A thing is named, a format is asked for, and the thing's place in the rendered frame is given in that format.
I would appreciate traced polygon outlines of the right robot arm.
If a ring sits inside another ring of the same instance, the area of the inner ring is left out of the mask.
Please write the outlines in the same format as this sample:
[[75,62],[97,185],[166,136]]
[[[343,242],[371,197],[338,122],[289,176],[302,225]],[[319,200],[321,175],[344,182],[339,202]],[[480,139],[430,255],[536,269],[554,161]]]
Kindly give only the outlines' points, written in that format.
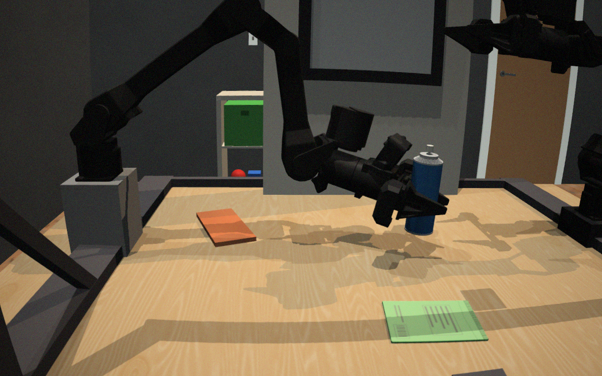
[[[536,60],[552,62],[550,71],[565,74],[571,66],[602,65],[602,36],[594,35],[584,20],[575,20],[577,0],[503,0],[506,16],[537,15],[545,25],[547,45]],[[543,25],[541,24],[541,25]],[[556,27],[555,27],[556,26]],[[569,44],[570,43],[570,44]],[[579,212],[593,221],[602,221],[602,135],[594,133],[578,155],[580,179],[585,183]]]

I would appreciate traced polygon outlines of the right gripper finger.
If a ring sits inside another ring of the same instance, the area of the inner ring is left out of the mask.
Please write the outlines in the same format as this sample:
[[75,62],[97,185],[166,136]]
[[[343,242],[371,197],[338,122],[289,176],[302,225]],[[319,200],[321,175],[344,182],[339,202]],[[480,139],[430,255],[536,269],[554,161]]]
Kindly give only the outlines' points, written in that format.
[[517,53],[520,15],[509,15],[502,23],[467,25],[466,32],[506,54]]
[[[481,19],[471,21],[470,25],[480,24]],[[470,52],[478,52],[479,39],[466,32],[466,26],[444,28],[444,34],[458,41],[459,44],[467,48]]]

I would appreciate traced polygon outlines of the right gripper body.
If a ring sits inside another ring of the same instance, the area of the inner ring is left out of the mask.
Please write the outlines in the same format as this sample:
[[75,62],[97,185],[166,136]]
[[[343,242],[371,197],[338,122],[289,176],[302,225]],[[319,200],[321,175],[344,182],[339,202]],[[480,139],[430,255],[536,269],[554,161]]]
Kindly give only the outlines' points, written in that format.
[[[519,29],[517,53],[512,56],[532,59],[542,57],[547,45],[547,34],[537,15],[520,14],[520,20],[523,20],[523,24]],[[479,40],[478,54],[488,54],[493,50],[494,46]]]

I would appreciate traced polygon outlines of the grey wall panel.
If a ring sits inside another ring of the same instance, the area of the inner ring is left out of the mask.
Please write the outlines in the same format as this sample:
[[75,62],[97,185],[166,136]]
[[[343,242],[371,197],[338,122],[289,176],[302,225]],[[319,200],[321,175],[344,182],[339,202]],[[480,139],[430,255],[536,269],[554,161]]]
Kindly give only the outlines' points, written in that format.
[[[299,0],[265,0],[264,10],[298,36]],[[445,28],[466,26],[473,20],[473,0],[447,0]],[[414,159],[433,145],[444,162],[439,192],[458,195],[470,79],[471,52],[445,35],[442,86],[352,81],[304,80],[308,122],[313,137],[327,133],[332,105],[374,114],[361,151],[362,159],[376,159],[388,136],[398,133],[412,144],[404,153]],[[264,45],[263,65],[263,195],[354,195],[330,185],[317,193],[311,180],[296,181],[284,168],[283,113],[274,50]]]

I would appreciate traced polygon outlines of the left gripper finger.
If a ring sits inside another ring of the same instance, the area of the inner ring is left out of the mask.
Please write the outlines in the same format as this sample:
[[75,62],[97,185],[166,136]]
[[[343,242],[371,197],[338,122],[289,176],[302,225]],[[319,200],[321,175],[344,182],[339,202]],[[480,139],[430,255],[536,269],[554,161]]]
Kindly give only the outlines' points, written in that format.
[[441,203],[442,205],[447,206],[449,203],[449,199],[439,192],[438,203]]
[[395,220],[408,217],[441,216],[446,212],[447,207],[416,191],[415,186],[409,180]]

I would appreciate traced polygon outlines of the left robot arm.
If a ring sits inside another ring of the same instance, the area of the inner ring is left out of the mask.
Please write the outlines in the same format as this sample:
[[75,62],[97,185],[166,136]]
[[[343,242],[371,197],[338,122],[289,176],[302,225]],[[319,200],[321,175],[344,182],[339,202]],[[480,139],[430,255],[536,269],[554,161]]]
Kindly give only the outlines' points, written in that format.
[[[112,136],[143,112],[138,105],[144,96],[212,46],[245,31],[275,53],[284,120],[281,158],[287,175],[296,181],[311,180],[317,193],[326,190],[328,183],[350,191],[354,169],[361,158],[338,148],[351,152],[365,148],[374,114],[333,104],[327,133],[313,137],[299,38],[261,9],[259,0],[224,0],[198,28],[131,78],[88,101],[82,119],[70,132],[77,153],[79,176],[75,181],[110,182],[117,178],[123,172],[122,159],[117,137]],[[391,170],[400,168],[397,164],[412,144],[396,133],[388,136],[383,145],[377,158],[370,159],[374,162],[365,164],[368,170],[389,181]]]

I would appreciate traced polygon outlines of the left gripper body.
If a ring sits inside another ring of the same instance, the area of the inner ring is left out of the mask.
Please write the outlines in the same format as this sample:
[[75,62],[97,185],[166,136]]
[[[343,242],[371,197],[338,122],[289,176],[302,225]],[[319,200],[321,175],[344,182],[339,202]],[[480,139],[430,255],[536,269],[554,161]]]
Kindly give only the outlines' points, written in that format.
[[357,199],[366,196],[376,200],[377,203],[372,217],[375,223],[388,228],[392,221],[393,211],[398,211],[403,199],[404,189],[408,185],[408,181],[411,180],[413,160],[403,160],[399,164],[400,168],[394,167],[391,170],[393,172],[391,179],[395,180],[387,181],[367,169],[368,166],[365,165],[365,162],[374,162],[370,159],[359,160],[354,169],[350,191],[354,192],[354,197]]

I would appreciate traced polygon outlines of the black rectangular frame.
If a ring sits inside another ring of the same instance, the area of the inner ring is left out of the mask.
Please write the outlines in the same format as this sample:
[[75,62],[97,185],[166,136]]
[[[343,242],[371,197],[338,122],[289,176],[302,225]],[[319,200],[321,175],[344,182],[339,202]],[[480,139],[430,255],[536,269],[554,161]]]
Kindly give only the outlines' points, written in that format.
[[305,80],[358,81],[358,83],[420,84],[442,86],[446,0],[435,0],[432,74],[353,69],[310,68],[311,0],[299,0],[299,54]]

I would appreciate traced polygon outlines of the orange flat rectangular block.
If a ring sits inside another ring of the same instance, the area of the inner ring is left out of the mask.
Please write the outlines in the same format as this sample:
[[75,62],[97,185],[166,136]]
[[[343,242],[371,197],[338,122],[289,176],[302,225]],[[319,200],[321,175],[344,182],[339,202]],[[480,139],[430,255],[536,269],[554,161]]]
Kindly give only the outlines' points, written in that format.
[[215,247],[256,241],[256,236],[232,208],[196,213]]

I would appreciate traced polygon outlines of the green flat sheet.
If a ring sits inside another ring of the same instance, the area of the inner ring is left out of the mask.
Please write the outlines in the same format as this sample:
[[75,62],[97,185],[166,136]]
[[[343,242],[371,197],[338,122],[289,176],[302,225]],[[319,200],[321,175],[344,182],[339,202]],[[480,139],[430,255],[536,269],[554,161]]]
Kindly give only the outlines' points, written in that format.
[[391,343],[487,341],[468,300],[382,301]]

